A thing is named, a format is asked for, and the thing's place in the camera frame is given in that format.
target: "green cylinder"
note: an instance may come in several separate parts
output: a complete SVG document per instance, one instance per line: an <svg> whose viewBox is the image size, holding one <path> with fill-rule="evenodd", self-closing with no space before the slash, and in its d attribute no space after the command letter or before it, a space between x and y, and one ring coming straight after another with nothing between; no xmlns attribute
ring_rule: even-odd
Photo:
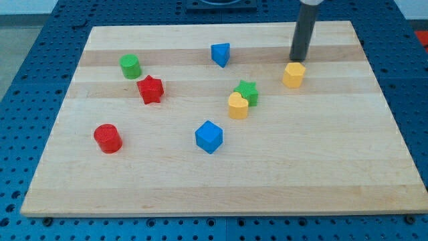
<svg viewBox="0 0 428 241"><path fill-rule="evenodd" d="M120 58L119 63L125 78L133 80L140 77L141 67L137 56L134 54L126 54Z"/></svg>

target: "yellow hexagonal prism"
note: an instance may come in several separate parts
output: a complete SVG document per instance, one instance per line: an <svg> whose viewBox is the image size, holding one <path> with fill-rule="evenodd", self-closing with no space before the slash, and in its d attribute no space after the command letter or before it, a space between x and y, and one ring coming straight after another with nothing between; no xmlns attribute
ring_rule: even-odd
<svg viewBox="0 0 428 241"><path fill-rule="evenodd" d="M301 63L288 63L284 70L282 83L288 88L299 88L302 84L306 68Z"/></svg>

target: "wood grain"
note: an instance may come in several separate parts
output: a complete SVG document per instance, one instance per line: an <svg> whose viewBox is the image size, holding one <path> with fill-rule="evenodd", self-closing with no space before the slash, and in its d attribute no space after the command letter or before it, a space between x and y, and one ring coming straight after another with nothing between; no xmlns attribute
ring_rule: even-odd
<svg viewBox="0 0 428 241"><path fill-rule="evenodd" d="M427 212L427 191L352 25L316 24L294 90L281 82L293 31L294 23L95 27L21 213ZM210 60L209 45L219 42L231 43L226 68ZM135 81L123 77L117 61L127 53L139 55L141 78L163 80L160 104L144 105ZM259 103L233 120L227 98L240 79L257 82ZM208 119L224 131L213 155L194 140ZM102 123L123 138L113 155L92 137Z"/></svg>

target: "green block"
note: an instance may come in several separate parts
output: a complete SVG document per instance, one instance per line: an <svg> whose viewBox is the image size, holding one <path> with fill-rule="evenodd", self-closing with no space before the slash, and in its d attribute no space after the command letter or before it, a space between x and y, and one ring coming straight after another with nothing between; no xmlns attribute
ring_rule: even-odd
<svg viewBox="0 0 428 241"><path fill-rule="evenodd" d="M141 76L140 62L134 54L126 54L122 56L119 63L125 78L133 80Z"/></svg>
<svg viewBox="0 0 428 241"><path fill-rule="evenodd" d="M242 98L248 100L248 106L257 106L259 92L255 89L255 82L240 80L239 86L234 88L233 91L239 92L242 95Z"/></svg>

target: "toy block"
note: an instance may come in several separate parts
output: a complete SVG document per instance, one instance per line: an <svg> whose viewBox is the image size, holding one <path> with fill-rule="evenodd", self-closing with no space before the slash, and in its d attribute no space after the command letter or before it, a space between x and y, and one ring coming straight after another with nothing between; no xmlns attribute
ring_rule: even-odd
<svg viewBox="0 0 428 241"><path fill-rule="evenodd" d="M196 145L208 154L213 154L223 143L223 129L207 120L195 131Z"/></svg>
<svg viewBox="0 0 428 241"><path fill-rule="evenodd" d="M211 59L224 68L230 58L230 44L213 44L211 46Z"/></svg>
<svg viewBox="0 0 428 241"><path fill-rule="evenodd" d="M229 117L244 119L248 116L248 100L242 98L239 92L233 92L229 96Z"/></svg>
<svg viewBox="0 0 428 241"><path fill-rule="evenodd" d="M302 84L306 68L301 63L288 63L284 70L282 83L288 88L299 88Z"/></svg>
<svg viewBox="0 0 428 241"><path fill-rule="evenodd" d="M144 80L138 81L136 85L145 104L161 102L163 95L162 80L148 75Z"/></svg>
<svg viewBox="0 0 428 241"><path fill-rule="evenodd" d="M119 132L112 124L100 125L94 131L94 139L101 151L107 154L115 153L122 147Z"/></svg>
<svg viewBox="0 0 428 241"><path fill-rule="evenodd" d="M239 92L242 97L248 100L248 106L257 106L257 99L259 98L259 92L255 89L255 82L239 81L239 86L233 89L235 92Z"/></svg>
<svg viewBox="0 0 428 241"><path fill-rule="evenodd" d="M119 63L125 78L133 80L140 77L142 71L137 56L126 54L120 58Z"/></svg>

